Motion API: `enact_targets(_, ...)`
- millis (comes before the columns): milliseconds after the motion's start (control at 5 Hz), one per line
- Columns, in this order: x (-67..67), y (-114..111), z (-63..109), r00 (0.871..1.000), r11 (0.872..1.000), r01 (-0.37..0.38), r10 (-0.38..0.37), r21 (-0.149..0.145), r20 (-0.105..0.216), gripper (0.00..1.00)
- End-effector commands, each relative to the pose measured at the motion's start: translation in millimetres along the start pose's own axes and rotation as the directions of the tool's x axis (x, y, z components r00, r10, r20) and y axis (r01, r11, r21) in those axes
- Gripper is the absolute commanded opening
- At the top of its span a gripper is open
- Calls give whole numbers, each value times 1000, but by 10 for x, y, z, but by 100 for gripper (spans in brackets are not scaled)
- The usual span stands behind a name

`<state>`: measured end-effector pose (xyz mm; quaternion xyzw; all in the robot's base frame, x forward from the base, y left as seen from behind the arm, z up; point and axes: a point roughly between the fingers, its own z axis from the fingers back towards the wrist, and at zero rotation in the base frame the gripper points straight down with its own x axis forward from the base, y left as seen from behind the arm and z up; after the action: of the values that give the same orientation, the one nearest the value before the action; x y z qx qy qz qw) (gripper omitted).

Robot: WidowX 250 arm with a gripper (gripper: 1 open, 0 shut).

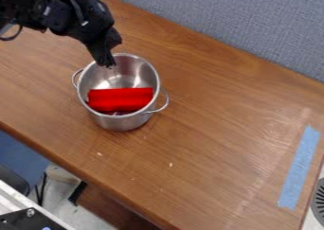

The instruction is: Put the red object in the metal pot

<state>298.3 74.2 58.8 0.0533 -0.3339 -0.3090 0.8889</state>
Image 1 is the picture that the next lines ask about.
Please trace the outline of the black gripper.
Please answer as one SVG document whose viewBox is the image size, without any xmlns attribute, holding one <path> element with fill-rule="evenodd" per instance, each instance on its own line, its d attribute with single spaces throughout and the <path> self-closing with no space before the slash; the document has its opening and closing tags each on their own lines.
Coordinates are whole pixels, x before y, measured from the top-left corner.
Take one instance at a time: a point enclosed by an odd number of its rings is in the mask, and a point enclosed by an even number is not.
<svg viewBox="0 0 324 230">
<path fill-rule="evenodd" d="M 98 65 L 114 66 L 111 49 L 122 43 L 122 37 L 116 35 L 107 5 L 100 0 L 61 1 L 65 1 L 69 11 L 59 12 L 59 27 L 52 25 L 51 31 L 86 44 Z"/>
</svg>

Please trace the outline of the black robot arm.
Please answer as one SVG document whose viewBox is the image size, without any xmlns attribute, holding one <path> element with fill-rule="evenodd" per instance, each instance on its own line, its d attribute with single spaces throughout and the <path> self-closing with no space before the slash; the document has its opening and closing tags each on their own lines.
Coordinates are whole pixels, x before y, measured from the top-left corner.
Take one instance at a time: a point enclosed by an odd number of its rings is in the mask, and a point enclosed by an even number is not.
<svg viewBox="0 0 324 230">
<path fill-rule="evenodd" d="M 106 67 L 116 64 L 111 50 L 122 43 L 114 23 L 100 0 L 0 0 L 0 41 L 12 41 L 24 27 L 51 30 L 77 40 Z"/>
</svg>

